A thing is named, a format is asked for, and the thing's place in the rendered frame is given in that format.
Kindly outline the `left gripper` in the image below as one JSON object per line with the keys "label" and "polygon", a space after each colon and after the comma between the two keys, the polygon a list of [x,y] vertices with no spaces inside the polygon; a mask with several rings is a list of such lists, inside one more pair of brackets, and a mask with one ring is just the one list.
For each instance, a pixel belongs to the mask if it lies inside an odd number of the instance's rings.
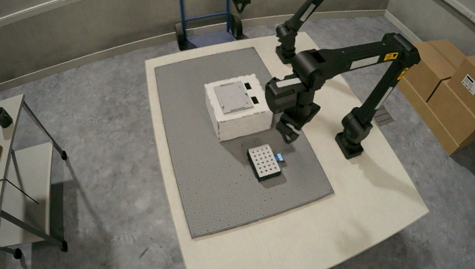
{"label": "left gripper", "polygon": [[[291,124],[298,131],[302,129],[306,122],[310,122],[312,118],[320,111],[320,106],[313,103],[308,105],[301,105],[296,103],[295,117],[292,118],[286,113],[283,113],[280,117],[279,122],[276,124],[277,131],[281,134],[284,142],[286,144],[291,144],[293,141],[296,141],[299,137],[299,134],[293,131],[292,128],[286,124]],[[310,111],[311,110],[311,111]],[[287,140],[286,135],[289,136],[290,140]]]}

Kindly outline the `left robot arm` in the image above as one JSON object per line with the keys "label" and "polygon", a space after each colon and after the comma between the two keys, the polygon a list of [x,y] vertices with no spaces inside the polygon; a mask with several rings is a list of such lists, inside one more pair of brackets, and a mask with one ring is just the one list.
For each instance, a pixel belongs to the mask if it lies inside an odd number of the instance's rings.
{"label": "left robot arm", "polygon": [[293,74],[282,80],[273,77],[265,85],[264,96],[269,110],[272,113],[283,110],[294,118],[296,98],[298,104],[311,104],[315,91],[321,89],[326,80],[348,71],[393,61],[363,105],[354,107],[342,119],[344,129],[336,135],[348,158],[362,153],[361,141],[373,128],[373,116],[405,72],[421,61],[418,49],[400,33],[384,34],[382,41],[298,52],[291,61]]}

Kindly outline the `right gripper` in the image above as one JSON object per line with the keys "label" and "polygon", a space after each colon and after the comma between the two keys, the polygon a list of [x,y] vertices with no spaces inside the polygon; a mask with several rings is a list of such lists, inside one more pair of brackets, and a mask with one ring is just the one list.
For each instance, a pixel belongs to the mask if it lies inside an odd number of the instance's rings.
{"label": "right gripper", "polygon": [[[247,4],[251,3],[251,0],[232,0],[235,4],[238,13],[242,13]],[[243,4],[242,4],[243,3]],[[239,10],[238,4],[242,4],[241,9]]]}

